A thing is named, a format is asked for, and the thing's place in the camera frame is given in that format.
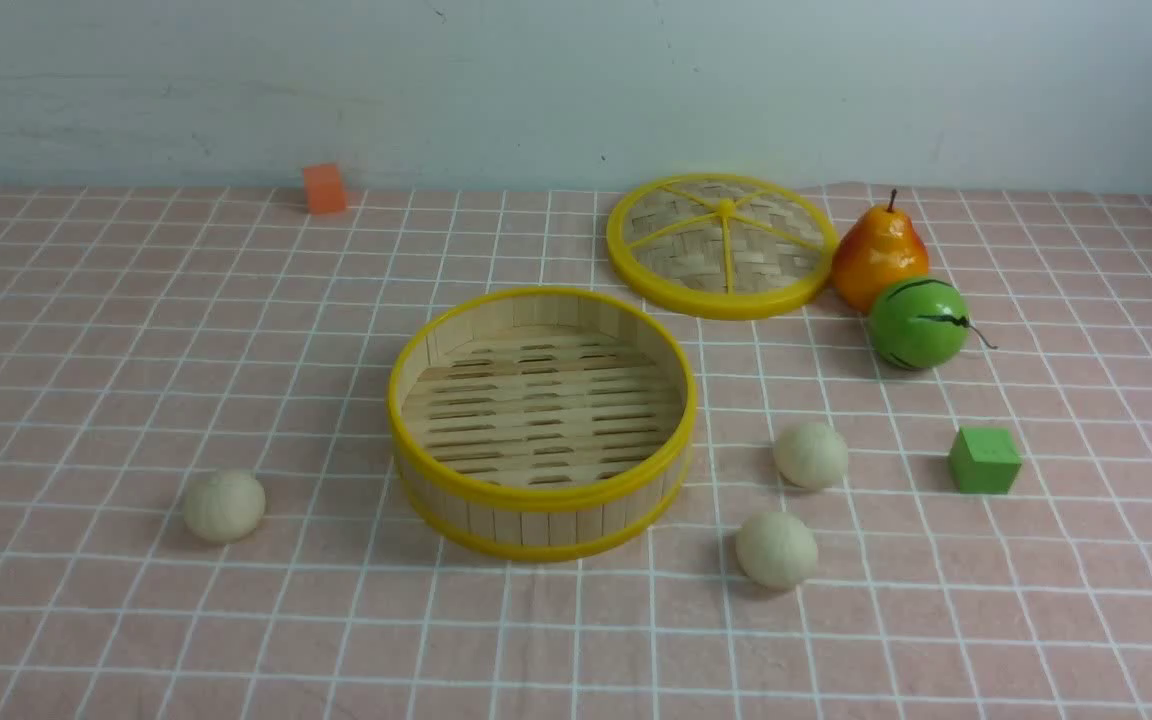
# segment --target green block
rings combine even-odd
[[[1020,473],[1020,453],[1006,429],[958,429],[950,449],[958,492],[1007,495]]]

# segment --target toy watermelon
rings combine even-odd
[[[870,342],[879,357],[902,370],[946,363],[963,350],[969,329],[975,328],[963,295],[931,275],[887,286],[869,310]]]

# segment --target orange cube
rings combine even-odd
[[[310,165],[301,170],[305,176],[305,197],[311,215],[343,213],[348,206],[344,182],[340,181],[340,168],[334,162]]]

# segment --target pear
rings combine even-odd
[[[896,190],[851,225],[838,243],[829,279],[847,305],[869,314],[878,293],[902,279],[929,273],[927,247],[914,220],[896,209]]]

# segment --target white wall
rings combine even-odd
[[[1152,192],[1152,0],[0,0],[0,182]]]

